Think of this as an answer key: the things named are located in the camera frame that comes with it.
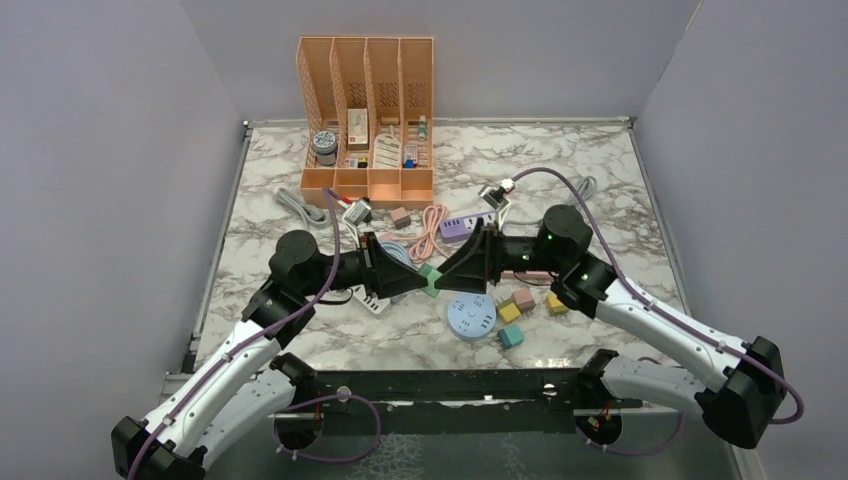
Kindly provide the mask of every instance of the pink power strip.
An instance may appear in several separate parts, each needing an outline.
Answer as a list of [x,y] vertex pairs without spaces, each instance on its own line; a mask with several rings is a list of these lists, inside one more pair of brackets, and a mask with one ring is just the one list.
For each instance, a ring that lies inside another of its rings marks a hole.
[[439,233],[445,243],[461,242],[471,236],[477,219],[482,218],[485,225],[495,223],[495,212],[475,213],[464,217],[449,218],[439,224]]

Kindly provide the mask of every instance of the marble tabletop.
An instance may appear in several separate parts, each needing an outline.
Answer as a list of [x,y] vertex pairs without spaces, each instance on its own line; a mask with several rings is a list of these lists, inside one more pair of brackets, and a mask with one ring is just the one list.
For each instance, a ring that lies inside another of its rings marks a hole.
[[[601,231],[624,272],[657,298],[680,308],[677,286],[665,245],[648,198],[628,131],[623,126],[435,126],[435,201],[452,215],[489,210],[477,196],[480,186],[511,177],[533,166],[554,168],[569,178],[592,175],[598,191],[588,201]],[[297,192],[306,154],[305,127],[254,129],[238,195],[226,234],[220,265],[207,311],[196,366],[223,342],[241,310],[268,275],[268,259],[277,239],[301,229],[299,217],[274,202],[277,188]],[[510,195],[510,218],[540,218],[568,193],[551,175],[520,180]],[[387,211],[375,211],[378,235],[394,232]],[[421,231],[418,212],[412,225],[399,231]],[[509,226],[512,234],[532,234],[533,227]],[[325,253],[332,252],[332,229],[313,230]],[[352,248],[347,235],[342,248]],[[453,251],[458,244],[448,245]],[[597,240],[591,251],[605,258]],[[437,266],[444,257],[429,261]],[[489,287],[495,299],[507,298],[527,285],[504,279]],[[637,358],[668,361],[645,342],[579,312],[551,316],[542,301],[544,287],[529,287],[538,302],[516,320],[524,343],[504,350],[497,336],[477,342],[453,335],[445,315],[457,292],[431,298],[420,291],[405,295],[384,318],[375,318],[355,302],[316,307],[317,314],[289,345],[317,369],[463,369],[581,366],[599,348]],[[496,329],[502,328],[499,320]]]

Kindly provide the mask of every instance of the gray wall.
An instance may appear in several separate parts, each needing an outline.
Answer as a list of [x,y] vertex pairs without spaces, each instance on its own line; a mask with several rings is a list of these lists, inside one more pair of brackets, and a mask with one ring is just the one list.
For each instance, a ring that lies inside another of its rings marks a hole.
[[0,45],[0,478],[114,478],[112,426],[188,340],[239,116],[176,0],[4,2]]
[[304,118],[301,35],[432,35],[436,116],[637,115],[698,0],[181,0],[242,116]]
[[771,479],[848,468],[846,25],[844,0],[706,0],[636,124],[696,315],[777,342],[806,400]]

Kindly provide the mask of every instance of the pink extension cord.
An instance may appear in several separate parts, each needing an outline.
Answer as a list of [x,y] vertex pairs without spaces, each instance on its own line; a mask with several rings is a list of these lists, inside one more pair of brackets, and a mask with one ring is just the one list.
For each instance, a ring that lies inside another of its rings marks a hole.
[[421,213],[421,223],[424,224],[424,233],[414,237],[403,237],[393,233],[380,235],[380,240],[393,240],[396,242],[415,242],[409,247],[409,258],[413,263],[424,263],[430,255],[433,254],[433,249],[445,257],[450,257],[450,254],[442,250],[436,243],[436,233],[439,231],[439,225],[448,218],[448,207],[442,204],[430,205]]

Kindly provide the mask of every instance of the teal cube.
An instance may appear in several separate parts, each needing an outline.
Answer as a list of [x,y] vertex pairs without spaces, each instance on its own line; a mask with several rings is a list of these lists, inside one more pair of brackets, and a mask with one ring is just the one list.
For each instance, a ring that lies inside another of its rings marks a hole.
[[524,334],[518,325],[510,325],[506,328],[498,330],[498,340],[505,349],[510,349],[521,345],[524,342]]
[[436,283],[436,280],[442,276],[442,273],[425,263],[418,269],[418,274],[427,278],[427,286],[421,290],[427,295],[436,298],[436,295],[438,295],[441,290],[437,289],[434,284]]

